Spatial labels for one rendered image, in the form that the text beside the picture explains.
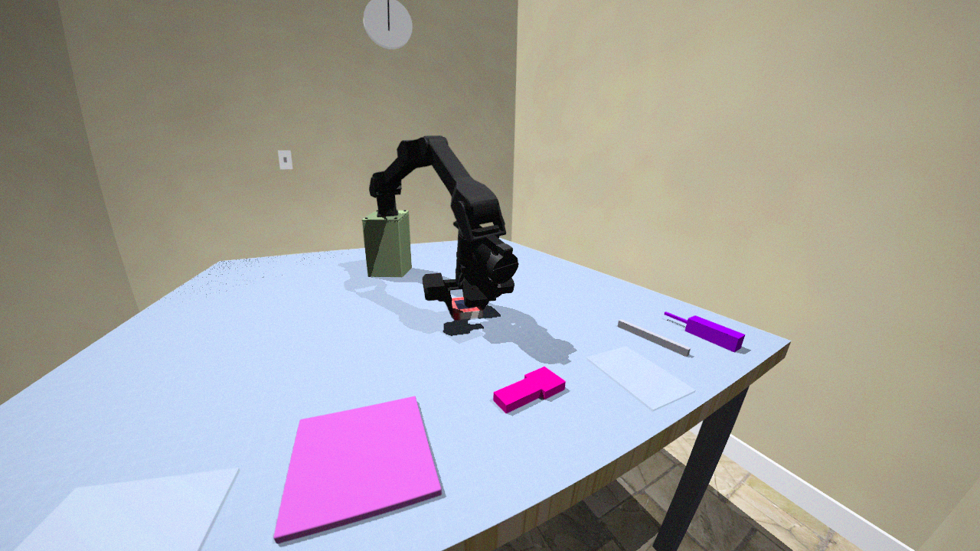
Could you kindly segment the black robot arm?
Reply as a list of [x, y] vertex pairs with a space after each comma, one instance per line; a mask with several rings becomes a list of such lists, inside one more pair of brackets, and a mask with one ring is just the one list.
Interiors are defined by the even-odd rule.
[[[450, 192], [454, 226], [461, 227], [456, 255], [480, 268], [479, 272], [459, 275], [463, 304], [468, 308], [486, 306], [499, 298], [501, 285], [517, 272], [518, 258], [512, 254], [512, 247], [499, 239], [505, 235], [505, 222], [495, 193], [470, 177], [447, 144], [441, 135], [402, 140], [397, 159], [387, 170], [372, 174], [370, 195], [377, 198], [377, 217], [398, 216], [395, 195], [401, 194], [401, 179], [414, 168], [432, 166]], [[494, 226], [481, 229], [484, 223]]]

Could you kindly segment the magenta flat stepped block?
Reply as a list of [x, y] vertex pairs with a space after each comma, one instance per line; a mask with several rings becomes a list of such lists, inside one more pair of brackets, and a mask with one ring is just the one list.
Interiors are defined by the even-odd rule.
[[548, 399], [565, 389], [566, 380], [551, 372], [548, 367], [540, 367], [525, 374], [523, 380], [493, 392], [493, 401], [508, 414], [535, 399]]

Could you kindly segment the pink flat square panel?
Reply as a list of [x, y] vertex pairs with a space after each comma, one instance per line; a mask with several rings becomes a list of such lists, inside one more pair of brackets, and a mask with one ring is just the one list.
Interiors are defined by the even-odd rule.
[[415, 396], [300, 419], [277, 544], [442, 495]]

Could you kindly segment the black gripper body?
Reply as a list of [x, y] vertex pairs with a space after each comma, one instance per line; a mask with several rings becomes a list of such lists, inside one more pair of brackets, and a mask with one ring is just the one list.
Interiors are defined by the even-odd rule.
[[[443, 280], [442, 273], [426, 273], [423, 276], [423, 291], [427, 301], [442, 300], [450, 298], [451, 290], [459, 289], [458, 281], [461, 272], [475, 273], [480, 268], [474, 262], [466, 262], [456, 256], [456, 279]], [[514, 291], [515, 282], [510, 278], [501, 285], [500, 294], [508, 294]]]

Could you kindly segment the grey flat bar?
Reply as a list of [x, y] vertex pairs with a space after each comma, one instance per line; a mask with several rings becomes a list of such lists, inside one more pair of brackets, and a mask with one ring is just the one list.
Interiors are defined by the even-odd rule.
[[652, 343], [657, 343], [659, 346], [672, 350], [677, 354], [683, 355], [686, 358], [689, 356], [690, 349], [691, 349], [690, 347], [684, 346], [683, 344], [677, 343], [675, 341], [671, 341], [671, 339], [668, 339], [665, 336], [661, 336], [659, 334], [653, 334], [651, 331], [648, 331], [648, 329], [637, 327], [637, 325], [634, 325], [632, 322], [627, 322], [620, 318], [620, 320], [617, 321], [617, 327], [621, 329], [625, 329], [626, 331], [631, 332], [631, 334], [636, 334], [638, 336], [641, 336], [647, 341], [651, 341]]

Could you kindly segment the pale blue mat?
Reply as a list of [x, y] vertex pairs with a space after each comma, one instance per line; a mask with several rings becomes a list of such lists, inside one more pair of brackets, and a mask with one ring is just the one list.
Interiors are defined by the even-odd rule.
[[[220, 261], [0, 405], [0, 551], [76, 487], [240, 468], [201, 551], [443, 551], [647, 442], [787, 339], [503, 240], [514, 291], [483, 317], [427, 301], [456, 242], [410, 244], [403, 278], [365, 248]], [[685, 331], [745, 334], [736, 352]], [[622, 318], [691, 351], [617, 327]], [[586, 357], [627, 347], [696, 390], [652, 412]], [[566, 389], [505, 414], [540, 367]], [[442, 495], [277, 544], [300, 419], [416, 397]]]

